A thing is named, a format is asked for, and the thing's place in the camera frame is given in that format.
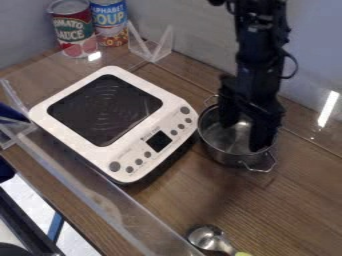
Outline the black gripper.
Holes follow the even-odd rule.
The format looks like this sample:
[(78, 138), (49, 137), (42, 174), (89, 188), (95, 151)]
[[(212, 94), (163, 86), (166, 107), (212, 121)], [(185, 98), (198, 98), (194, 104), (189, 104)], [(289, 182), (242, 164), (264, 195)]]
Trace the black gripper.
[(284, 62), (276, 61), (261, 66), (238, 64), (236, 77), (222, 75), (218, 91), (220, 121), (232, 127), (245, 114), (252, 118), (249, 147), (253, 152), (270, 147), (282, 125), (285, 108), (278, 101)]

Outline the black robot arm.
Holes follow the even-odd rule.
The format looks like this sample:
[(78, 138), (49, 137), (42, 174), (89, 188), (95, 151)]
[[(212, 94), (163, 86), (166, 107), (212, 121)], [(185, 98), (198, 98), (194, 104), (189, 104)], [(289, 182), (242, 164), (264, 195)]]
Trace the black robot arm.
[(285, 50), (290, 42), (288, 0), (208, 0), (225, 6), (234, 16), (238, 52), (237, 76), (224, 75), (220, 88), (220, 121), (236, 125), (242, 116), (252, 120), (249, 149), (269, 147), (282, 125), (285, 108), (278, 101), (285, 62), (296, 57)]

